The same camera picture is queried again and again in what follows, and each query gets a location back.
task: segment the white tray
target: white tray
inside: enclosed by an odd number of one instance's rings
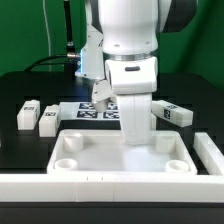
[[[83,136],[81,149],[75,140],[77,135]],[[167,144],[170,142],[169,138],[173,138],[172,151],[163,152],[163,149],[156,149],[161,138],[165,139]],[[181,164],[184,163],[189,166],[187,172],[181,169]],[[176,168],[172,170],[173,172],[167,167],[170,164],[171,166],[174,164],[173,169]],[[48,174],[63,172],[69,175],[77,175],[81,172],[88,179],[96,172],[98,174],[101,172],[103,178],[105,173],[113,173],[116,176],[121,172],[123,175],[126,172],[169,175],[175,172],[195,175],[197,169],[177,132],[152,131],[147,145],[127,145],[122,141],[121,131],[64,130],[57,139],[47,172]]]

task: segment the white platform edge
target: white platform edge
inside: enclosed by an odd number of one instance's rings
[[[224,202],[221,176],[129,176],[125,181],[73,176],[0,175],[0,202]]]

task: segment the black cable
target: black cable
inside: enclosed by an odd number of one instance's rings
[[[30,70],[26,71],[26,72],[30,72],[33,68],[37,67],[37,66],[44,66],[44,65],[65,65],[65,64],[70,64],[69,62],[58,62],[58,63],[44,63],[44,64],[33,64],[32,66],[30,66]]]
[[[75,52],[75,45],[72,36],[72,20],[71,20],[71,9],[69,0],[64,0],[64,10],[65,10],[65,24],[67,34],[67,53]]]
[[[34,67],[36,67],[38,64],[40,64],[42,62],[49,61],[49,60],[52,60],[52,59],[58,59],[58,58],[67,58],[67,55],[65,55],[65,54],[59,54],[59,55],[54,55],[54,56],[42,58],[42,59],[34,62],[32,65],[30,65],[26,69],[24,69],[24,72],[30,72]]]

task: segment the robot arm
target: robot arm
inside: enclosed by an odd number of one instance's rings
[[[183,29],[196,12],[197,0],[98,0],[97,3],[104,37],[105,84],[110,88],[105,92],[117,96],[124,141],[146,144],[152,92],[157,88],[157,59],[152,56],[158,48],[156,34]],[[94,90],[93,101],[97,101],[95,93],[98,91]]]

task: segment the black table surface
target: black table surface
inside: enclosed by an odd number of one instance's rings
[[[42,114],[46,106],[60,102],[89,102],[91,90],[91,86],[76,83],[64,73],[12,72],[0,77],[0,173],[46,173],[57,136],[40,138],[38,124],[33,131],[18,131],[16,116],[25,101],[39,100]],[[160,99],[194,111],[193,125],[180,128],[158,118],[157,130],[179,132],[199,174],[207,174],[193,149],[194,134],[207,132],[224,151],[224,93],[199,75],[160,74],[153,100]],[[120,124],[73,120],[62,121],[59,132],[63,129],[119,130]],[[0,202],[0,220],[0,223],[223,223],[224,204]]]

